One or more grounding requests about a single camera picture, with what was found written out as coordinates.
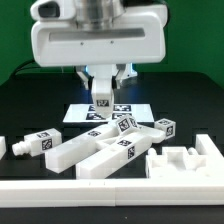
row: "green background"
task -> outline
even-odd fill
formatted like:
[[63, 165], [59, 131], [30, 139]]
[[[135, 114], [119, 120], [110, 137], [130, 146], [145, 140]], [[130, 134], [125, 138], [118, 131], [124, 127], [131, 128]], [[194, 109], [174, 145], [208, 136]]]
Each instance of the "green background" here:
[[[33, 58], [30, 6], [35, 0], [0, 1], [0, 84]], [[224, 88], [224, 1], [167, 0], [167, 56], [159, 64], [137, 65], [147, 72], [202, 72]]]

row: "cable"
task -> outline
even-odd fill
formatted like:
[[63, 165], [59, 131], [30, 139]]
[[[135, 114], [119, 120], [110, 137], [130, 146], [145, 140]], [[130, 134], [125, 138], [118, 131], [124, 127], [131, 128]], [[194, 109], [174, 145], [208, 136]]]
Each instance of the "cable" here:
[[17, 72], [22, 71], [22, 70], [26, 70], [26, 69], [32, 69], [32, 68], [24, 68], [24, 67], [29, 65], [29, 64], [33, 64], [33, 63], [35, 63], [34, 59], [31, 59], [31, 60], [23, 62], [16, 69], [13, 70], [13, 72], [10, 75], [10, 77], [14, 77], [15, 78]]

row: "black table surface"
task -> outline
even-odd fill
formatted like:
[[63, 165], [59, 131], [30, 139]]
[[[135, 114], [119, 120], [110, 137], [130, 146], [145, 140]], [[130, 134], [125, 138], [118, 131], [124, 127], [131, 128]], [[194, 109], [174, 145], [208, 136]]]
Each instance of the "black table surface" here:
[[[138, 84], [115, 90], [120, 104], [150, 104], [155, 120], [177, 124], [176, 136], [155, 145], [194, 147], [197, 134], [208, 134], [224, 154], [224, 90], [201, 73], [142, 73]], [[75, 167], [61, 174], [46, 170], [44, 156], [15, 157], [11, 146], [23, 136], [56, 128], [69, 140], [92, 128], [90, 124], [64, 124], [70, 104], [91, 104], [76, 75], [26, 74], [10, 78], [0, 87], [0, 136], [7, 153], [0, 161], [0, 181], [75, 179]], [[144, 156], [110, 178], [142, 178]], [[0, 209], [0, 223], [223, 223], [224, 206], [144, 206], [87, 208]]]

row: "white plastic base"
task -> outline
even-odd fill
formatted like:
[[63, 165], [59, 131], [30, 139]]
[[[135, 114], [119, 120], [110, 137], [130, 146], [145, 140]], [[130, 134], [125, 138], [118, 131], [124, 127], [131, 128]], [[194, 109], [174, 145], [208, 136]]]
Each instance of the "white plastic base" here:
[[0, 137], [0, 160], [6, 153], [5, 137]]
[[208, 135], [198, 135], [199, 155], [218, 161], [219, 175], [200, 178], [1, 181], [0, 207], [224, 205], [224, 159]]
[[198, 135], [195, 149], [185, 147], [163, 147], [162, 155], [149, 150], [146, 156], [148, 178], [163, 178], [168, 182], [219, 177], [224, 180], [224, 158], [208, 135]]

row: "white plastic part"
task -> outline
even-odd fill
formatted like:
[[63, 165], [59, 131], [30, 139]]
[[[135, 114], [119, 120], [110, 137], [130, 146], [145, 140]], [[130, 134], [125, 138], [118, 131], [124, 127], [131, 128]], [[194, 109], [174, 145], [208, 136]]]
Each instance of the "white plastic part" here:
[[131, 162], [152, 144], [150, 136], [133, 132], [76, 164], [76, 179], [103, 179]]
[[52, 128], [24, 136], [24, 142], [12, 146], [15, 156], [29, 153], [31, 156], [40, 155], [62, 143], [61, 133]]
[[116, 206], [223, 205], [223, 179], [128, 179], [116, 181]]
[[0, 160], [6, 153], [5, 137], [0, 137]]
[[118, 135], [113, 123], [94, 128], [45, 153], [46, 168], [61, 173], [96, 153], [96, 141]]
[[135, 118], [129, 114], [124, 115], [116, 120], [117, 129], [121, 136], [125, 136], [132, 132], [140, 131], [138, 123]]
[[165, 118], [155, 121], [154, 127], [163, 130], [166, 133], [166, 139], [172, 138], [176, 134], [176, 122]]
[[[132, 117], [125, 116], [125, 119], [132, 119]], [[101, 151], [76, 164], [76, 178], [106, 178], [145, 152], [152, 143], [160, 143], [165, 139], [165, 132], [146, 126], [134, 127], [131, 131], [132, 133], [125, 137], [123, 135], [123, 137], [118, 136], [117, 139], [97, 142], [97, 148]]]
[[39, 15], [38, 9], [40, 5], [52, 2], [52, 0], [38, 0], [36, 1], [31, 9], [31, 16], [34, 20], [40, 20], [40, 21], [55, 21], [55, 20], [71, 20], [74, 19], [76, 16], [76, 8], [75, 8], [75, 2], [74, 0], [66, 0], [66, 1], [61, 1], [61, 0], [54, 0], [55, 3], [57, 3], [60, 7], [60, 17], [59, 18], [42, 18]]
[[115, 187], [104, 180], [5, 181], [0, 197], [4, 208], [115, 206]]
[[114, 92], [112, 77], [117, 73], [116, 65], [90, 65], [88, 73], [93, 78], [92, 99], [95, 110], [100, 111], [103, 118], [108, 118], [114, 110]]
[[185, 147], [163, 147], [162, 155], [146, 156], [148, 178], [188, 179], [221, 176], [224, 159], [208, 135], [197, 135], [196, 146], [188, 151]]
[[149, 156], [157, 156], [157, 152], [156, 152], [156, 150], [154, 148], [150, 148], [148, 150], [148, 155]]
[[166, 21], [164, 5], [127, 8], [113, 21], [111, 37], [105, 37], [104, 33], [101, 37], [94, 33], [86, 35], [77, 29], [73, 18], [60, 22], [38, 21], [32, 29], [34, 58], [41, 66], [160, 62], [165, 56], [163, 27]]

